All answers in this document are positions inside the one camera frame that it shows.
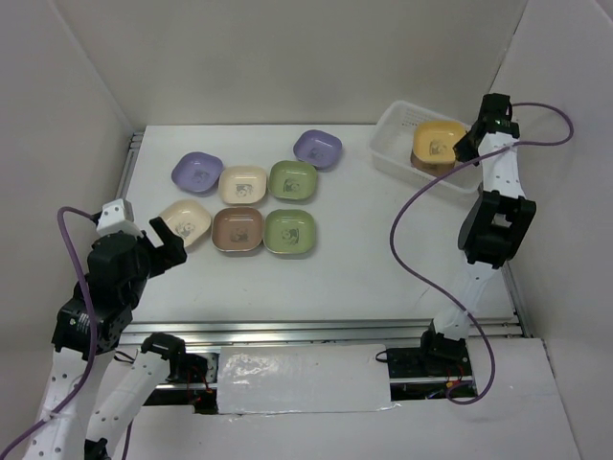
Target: white wall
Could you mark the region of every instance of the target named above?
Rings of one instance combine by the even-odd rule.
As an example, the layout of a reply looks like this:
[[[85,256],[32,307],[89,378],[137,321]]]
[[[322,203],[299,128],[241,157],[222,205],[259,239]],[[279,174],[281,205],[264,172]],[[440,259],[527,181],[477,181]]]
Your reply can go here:
[[[526,0],[57,0],[137,127],[470,121]]]
[[[128,136],[45,0],[0,7],[0,449],[34,420],[75,275],[56,210],[114,196]],[[92,228],[70,218],[81,254]]]
[[[534,224],[512,263],[584,460],[610,457],[613,399],[613,23],[593,0],[531,0],[493,89],[568,111],[568,146],[522,149]],[[524,139],[556,139],[563,123],[517,109]]]

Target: clear plastic container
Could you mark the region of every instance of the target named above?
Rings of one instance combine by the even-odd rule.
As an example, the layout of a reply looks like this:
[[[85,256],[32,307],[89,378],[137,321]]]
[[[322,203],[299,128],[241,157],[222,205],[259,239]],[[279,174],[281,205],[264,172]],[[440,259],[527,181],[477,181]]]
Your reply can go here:
[[[411,164],[413,134],[420,123],[433,120],[452,120],[412,103],[396,101],[381,116],[375,126],[369,148],[375,168],[392,177],[423,187],[434,179]],[[481,166],[468,167],[440,183],[442,188],[464,196],[477,193],[483,180]]]

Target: white table surface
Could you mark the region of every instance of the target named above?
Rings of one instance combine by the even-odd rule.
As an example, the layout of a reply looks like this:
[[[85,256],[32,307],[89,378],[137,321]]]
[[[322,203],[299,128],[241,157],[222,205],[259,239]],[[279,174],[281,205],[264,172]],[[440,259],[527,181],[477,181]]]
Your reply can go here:
[[[338,165],[319,173],[314,197],[292,203],[267,195],[255,205],[264,216],[280,208],[310,212],[317,222],[314,250],[294,259],[263,247],[229,256],[215,249],[209,232],[189,248],[185,264],[149,281],[135,322],[422,320],[446,308],[438,292],[404,272],[390,253],[390,226],[416,188],[374,169],[367,148],[372,126],[148,126],[126,195],[136,222],[151,235],[148,220],[183,198],[194,197],[212,215],[226,207],[216,191],[197,197],[172,183],[170,172],[185,153],[205,151],[225,166],[270,171],[293,159],[295,141],[314,127],[345,147]],[[448,287],[464,263],[456,240],[470,206],[424,196],[397,230],[401,257]],[[477,316],[512,318],[501,274],[486,287]]]

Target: square bowl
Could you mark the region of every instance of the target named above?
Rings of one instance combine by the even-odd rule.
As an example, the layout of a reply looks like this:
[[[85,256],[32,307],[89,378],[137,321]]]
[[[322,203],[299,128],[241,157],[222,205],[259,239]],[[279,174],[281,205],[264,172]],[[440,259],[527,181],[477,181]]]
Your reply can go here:
[[[183,239],[183,246],[191,246],[211,227],[211,215],[193,199],[181,199],[160,213],[169,229]]]
[[[268,190],[284,199],[307,199],[315,192],[317,170],[302,161],[280,161],[270,170]]]
[[[253,204],[266,195],[266,171],[259,166],[231,166],[221,173],[219,193],[227,204]]]
[[[301,209],[278,209],[266,216],[264,245],[275,254],[304,254],[315,245],[315,219]]]
[[[183,156],[172,170],[172,182],[194,194],[208,192],[219,179],[223,163],[216,156],[202,151],[192,151]]]
[[[257,209],[222,209],[213,221],[213,244],[222,252],[251,251],[260,245],[263,227],[263,217]]]
[[[294,145],[294,155],[318,170],[333,166],[341,156],[343,143],[338,137],[319,129],[303,133]]]

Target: purple cable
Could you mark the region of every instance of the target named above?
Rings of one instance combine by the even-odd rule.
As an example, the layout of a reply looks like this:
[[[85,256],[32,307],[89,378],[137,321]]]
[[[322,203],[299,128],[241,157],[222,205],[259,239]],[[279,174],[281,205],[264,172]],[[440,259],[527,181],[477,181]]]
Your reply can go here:
[[[566,144],[575,135],[575,127],[573,126],[573,122],[571,121],[570,117],[568,115],[566,115],[566,113],[564,113],[559,108],[553,107],[552,105],[548,105],[546,103],[515,103],[513,105],[513,107],[521,107],[521,106],[542,107],[542,108],[547,108],[549,110],[554,111],[556,114],[558,114],[560,117],[562,117],[562,119],[568,125],[568,135],[564,139],[562,139],[561,141],[554,141],[554,142],[542,142],[542,141],[519,141],[519,142],[515,142],[512,146],[507,146],[507,147],[504,147],[504,148],[499,149],[497,151],[493,151],[491,153],[488,153],[486,155],[479,156],[477,158],[473,158],[472,160],[467,161],[467,162],[463,163],[462,165],[455,167],[450,172],[447,172],[447,173],[445,173],[445,174],[443,174],[443,175],[441,175],[439,177],[436,177],[436,178],[432,179],[430,182],[428,182],[427,185],[425,185],[424,187],[419,189],[413,196],[411,196],[411,198],[404,204],[404,206],[402,206],[402,208],[400,209],[398,215],[394,219],[394,223],[392,224],[392,229],[390,231],[390,249],[392,250],[392,254],[394,255],[394,258],[396,259],[396,261],[400,264],[400,266],[402,268],[404,268],[406,271],[408,271],[410,274],[415,276],[417,279],[423,281],[428,286],[436,289],[438,292],[440,292],[445,297],[447,297],[451,302],[453,302],[461,311],[463,311],[466,314],[466,316],[468,317],[468,319],[475,326],[475,328],[479,332],[479,335],[483,338],[483,341],[486,344],[486,348],[488,349],[489,363],[490,363],[489,380],[488,380],[488,383],[486,384],[485,388],[483,389],[483,391],[478,396],[476,396],[475,398],[473,398],[471,400],[468,400],[468,401],[457,401],[457,400],[454,400],[453,398],[451,398],[451,392],[452,391],[456,390],[457,388],[459,388],[461,386],[468,386],[468,385],[472,384],[469,381],[457,383],[456,385],[452,386],[451,388],[448,388],[445,391],[445,396],[447,397],[447,399],[450,400],[452,403],[455,403],[455,404],[458,404],[458,405],[469,405],[469,404],[473,404],[473,403],[476,403],[476,402],[480,401],[488,393],[489,389],[493,385],[494,378],[496,377],[496,360],[494,358],[494,352],[491,349],[491,344],[489,343],[488,337],[486,336],[486,333],[484,332],[483,328],[481,327],[481,325],[479,324],[477,319],[472,315],[472,313],[470,311],[468,311],[466,309],[466,307],[464,305],[462,305],[462,302],[460,302],[458,299],[456,299],[455,296],[453,294],[451,294],[448,290],[446,290],[444,287],[441,287],[441,286],[437,285],[435,282],[433,282],[433,281],[429,280],[428,278],[426,278],[425,276],[419,274],[416,270],[411,268],[409,265],[407,265],[400,258],[400,256],[398,255],[398,253],[396,251],[396,244],[394,243],[394,238],[395,238],[395,235],[396,235],[396,229],[398,227],[398,224],[399,224],[400,220],[402,219],[402,217],[404,216],[404,213],[406,213],[406,210],[409,209],[409,207],[413,203],[415,203],[415,201],[417,201],[417,199],[420,196],[425,194],[428,190],[430,190],[432,187],[437,185],[439,182],[447,179],[451,174],[455,174],[458,171],[461,171],[464,168],[468,168],[469,166],[474,165],[477,162],[480,162],[480,161],[483,161],[483,160],[487,160],[488,158],[491,158],[492,156],[499,155],[499,154],[507,151],[511,147],[519,147],[519,146],[556,147],[556,146],[561,146],[562,144]]]
[[[81,292],[83,293],[83,299],[85,301],[85,308],[87,309],[87,315],[89,318],[94,318],[96,316],[94,312],[94,304],[92,302],[91,295],[89,293],[89,287],[87,286],[87,282],[85,281],[85,274],[83,273],[83,269],[80,266],[79,256],[77,255],[77,250],[73,245],[73,242],[70,239],[70,235],[68,234],[68,229],[66,228],[66,222],[64,221],[64,214],[73,213],[79,216],[83,216],[86,219],[93,220],[93,216],[80,211],[79,209],[71,208],[69,206],[64,206],[57,211],[57,225],[59,226],[59,233],[61,233],[61,237],[64,239],[64,244],[66,245],[66,249],[68,250],[68,254],[70,255],[70,260],[73,263],[73,267],[77,272],[77,279],[79,280],[79,287]],[[89,321],[89,333],[90,333],[90,341],[89,341],[89,355],[87,357],[87,365],[85,366],[85,370],[83,371],[83,375],[81,376],[79,383],[73,391],[71,391],[66,398],[60,402],[54,409],[53,413],[61,412],[61,410],[66,407],[70,401],[72,401],[78,392],[81,390],[89,374],[92,371],[92,367],[94,365],[94,358],[96,357],[96,349],[97,345],[97,337],[98,337],[98,328],[96,325],[96,321]],[[44,426],[47,421],[41,419],[32,425],[30,428],[25,430],[21,435],[19,435],[13,442],[11,442],[3,451],[0,453],[0,460],[5,460],[9,453],[15,449],[19,444],[28,439],[32,434],[38,431],[42,426]]]
[[[134,421],[130,422],[130,425],[127,426],[127,431],[125,432],[124,453],[122,454],[122,460],[127,458],[127,450],[130,447],[130,435],[132,434],[133,423]]]

